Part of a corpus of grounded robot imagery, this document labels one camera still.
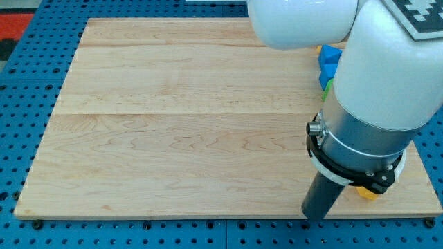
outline wooden board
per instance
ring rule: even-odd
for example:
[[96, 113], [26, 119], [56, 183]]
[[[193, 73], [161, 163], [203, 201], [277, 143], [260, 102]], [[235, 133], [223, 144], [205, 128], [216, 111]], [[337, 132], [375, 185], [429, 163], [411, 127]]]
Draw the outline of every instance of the wooden board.
[[[248, 19], [90, 19], [15, 215], [303, 219], [318, 74], [313, 48], [267, 48]], [[408, 152], [386, 194], [347, 187], [327, 218], [441, 214]]]

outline blue block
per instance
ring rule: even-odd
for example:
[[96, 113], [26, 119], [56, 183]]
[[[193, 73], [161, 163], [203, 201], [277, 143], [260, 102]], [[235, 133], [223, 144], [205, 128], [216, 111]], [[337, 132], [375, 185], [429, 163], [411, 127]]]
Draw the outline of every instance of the blue block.
[[327, 82], [334, 78], [335, 72], [337, 71], [338, 64], [323, 64], [321, 65], [321, 74], [319, 77], [320, 85], [323, 90], [327, 86]]
[[341, 53], [341, 49], [329, 45], [323, 45], [320, 55], [318, 56], [318, 63], [320, 66], [323, 64], [337, 64], [340, 60]]

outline wooden table surface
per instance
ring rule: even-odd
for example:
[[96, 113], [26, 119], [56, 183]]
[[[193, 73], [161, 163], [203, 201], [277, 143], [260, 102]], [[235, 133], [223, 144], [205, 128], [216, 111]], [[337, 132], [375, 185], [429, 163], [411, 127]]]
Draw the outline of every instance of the wooden table surface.
[[[267, 48], [248, 19], [90, 19], [15, 215], [303, 219], [318, 74], [314, 48]], [[411, 145], [386, 194], [347, 187], [327, 218], [441, 213]]]

